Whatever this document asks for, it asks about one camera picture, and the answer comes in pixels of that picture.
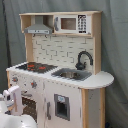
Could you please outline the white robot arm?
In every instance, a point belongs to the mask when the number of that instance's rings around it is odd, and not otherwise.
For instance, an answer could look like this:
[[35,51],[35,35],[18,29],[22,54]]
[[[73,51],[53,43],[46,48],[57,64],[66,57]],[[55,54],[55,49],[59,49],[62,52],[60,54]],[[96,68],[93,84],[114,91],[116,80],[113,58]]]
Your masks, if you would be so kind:
[[35,120],[23,113],[19,86],[0,93],[0,128],[37,128]]

